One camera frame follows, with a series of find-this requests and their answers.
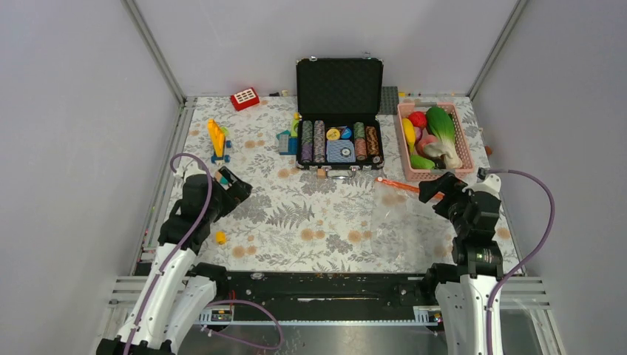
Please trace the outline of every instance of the plastic basket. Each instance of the plastic basket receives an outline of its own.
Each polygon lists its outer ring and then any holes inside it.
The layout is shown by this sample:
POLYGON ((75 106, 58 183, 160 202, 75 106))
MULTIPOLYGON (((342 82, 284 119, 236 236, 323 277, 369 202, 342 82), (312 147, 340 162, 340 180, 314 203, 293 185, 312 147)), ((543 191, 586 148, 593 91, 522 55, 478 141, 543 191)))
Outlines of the plastic basket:
POLYGON ((394 120, 396 126, 396 135, 399 141, 399 152, 401 154, 401 162, 403 164, 403 171, 405 172, 405 179, 407 181, 429 181, 435 180, 442 176, 446 172, 452 172, 457 178, 462 179, 468 174, 471 174, 475 167, 472 163, 472 157, 470 156, 470 149, 468 148, 468 142, 464 135, 464 130, 461 128, 461 122, 457 114, 457 109, 453 103, 402 103, 399 104, 398 118, 394 120), (444 109, 449 114, 453 114, 453 124, 455 125, 455 151, 461 159, 463 166, 459 169, 412 169, 410 165, 410 152, 407 147, 407 141, 405 140, 405 134, 403 133, 402 119, 407 118, 414 111, 426 112, 430 107, 438 106, 444 109))

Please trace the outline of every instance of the lego block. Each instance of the lego block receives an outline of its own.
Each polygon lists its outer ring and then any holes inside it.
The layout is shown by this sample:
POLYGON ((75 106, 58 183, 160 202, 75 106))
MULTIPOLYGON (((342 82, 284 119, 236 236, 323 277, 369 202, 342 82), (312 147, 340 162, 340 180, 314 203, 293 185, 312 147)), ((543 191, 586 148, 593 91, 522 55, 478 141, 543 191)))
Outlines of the lego block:
POLYGON ((298 151, 298 138, 290 137, 290 144, 289 144, 288 151, 290 155, 296 155, 296 152, 298 151))
POLYGON ((399 105, 399 95, 398 87, 382 87, 379 113, 381 115, 396 115, 399 105))
POLYGON ((288 130, 286 129, 285 131, 283 131, 283 132, 279 133, 279 134, 277 135, 277 139, 279 139, 279 137, 281 137, 282 135, 290 135, 290 131, 288 131, 288 130))
POLYGON ((249 87, 244 91, 231 95, 231 103, 237 111, 241 111, 245 108, 258 104, 259 96, 252 87, 249 87))
POLYGON ((290 136, 289 135, 280 135, 279 136, 279 154, 287 153, 290 150, 290 136))
POLYGON ((223 231, 216 232, 216 242, 220 245, 226 243, 226 234, 223 231))
POLYGON ((292 130, 290 135, 294 138, 298 137, 298 121, 300 121, 300 115, 298 113, 294 113, 294 119, 292 120, 292 130))
POLYGON ((214 145, 215 155, 218 158, 221 158, 224 155, 224 132, 222 132, 222 129, 216 124, 214 120, 209 120, 209 122, 207 123, 207 130, 209 131, 209 137, 211 138, 211 142, 214 145))

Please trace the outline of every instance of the yellow toy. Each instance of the yellow toy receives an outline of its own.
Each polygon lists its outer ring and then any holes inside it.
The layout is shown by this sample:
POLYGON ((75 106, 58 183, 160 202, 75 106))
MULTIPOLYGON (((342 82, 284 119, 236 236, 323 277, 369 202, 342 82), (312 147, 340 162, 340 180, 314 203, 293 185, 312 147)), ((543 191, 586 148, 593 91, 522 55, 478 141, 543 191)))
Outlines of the yellow toy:
POLYGON ((226 140, 222 128, 214 120, 209 120, 207 130, 209 131, 211 143, 214 146, 214 155, 211 157, 211 162, 215 164, 219 160, 223 160, 225 163, 231 161, 231 157, 224 154, 225 147, 231 148, 231 141, 226 140))
POLYGON ((223 231, 216 232, 216 242, 220 245, 226 243, 226 235, 223 231))

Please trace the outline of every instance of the table surface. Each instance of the table surface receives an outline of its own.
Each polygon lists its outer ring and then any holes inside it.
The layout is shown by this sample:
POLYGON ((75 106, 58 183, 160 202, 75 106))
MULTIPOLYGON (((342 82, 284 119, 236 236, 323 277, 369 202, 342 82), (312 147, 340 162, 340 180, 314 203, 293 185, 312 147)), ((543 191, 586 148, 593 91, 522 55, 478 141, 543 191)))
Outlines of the table surface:
MULTIPOLYGON (((489 166, 469 98, 420 98, 453 102, 460 115, 476 166, 489 166)), ((433 263, 452 263, 452 225, 430 205, 381 183, 382 176, 406 182, 392 115, 379 115, 385 167, 358 172, 350 180, 320 180, 315 172, 295 167, 294 156, 277 153, 277 133, 289 129, 296 97, 262 98, 236 112, 227 97, 198 98, 183 148, 209 163, 213 154, 206 124, 214 119, 229 130, 233 143, 227 167, 253 186, 249 199, 211 227, 198 261, 230 270, 425 272, 433 263), (227 243, 218 245, 215 232, 227 243)), ((217 166, 210 164, 211 172, 217 166)), ((476 181, 476 174, 465 178, 476 181)), ((181 197, 174 185, 167 213, 181 197)), ((503 210, 495 240, 504 256, 504 271, 517 262, 503 210)))

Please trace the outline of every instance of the orange stick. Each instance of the orange stick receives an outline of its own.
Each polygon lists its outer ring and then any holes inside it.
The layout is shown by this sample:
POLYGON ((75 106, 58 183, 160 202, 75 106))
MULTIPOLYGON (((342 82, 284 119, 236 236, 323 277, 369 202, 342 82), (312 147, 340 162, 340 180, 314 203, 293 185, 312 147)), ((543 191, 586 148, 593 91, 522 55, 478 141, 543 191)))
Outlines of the orange stick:
MULTIPOLYGON (((406 183, 400 183, 398 181, 384 179, 383 177, 377 177, 374 180, 377 181, 377 182, 380 182, 380 183, 384 183, 384 184, 386 184, 388 186, 396 187, 398 189, 403 189, 403 190, 415 192, 416 194, 420 193, 420 188, 415 187, 415 186, 411 186, 411 185, 407 185, 406 183)), ((441 200, 443 197, 444 197, 444 194, 442 194, 441 192, 438 192, 437 194, 435 194, 434 198, 436 200, 441 200)))

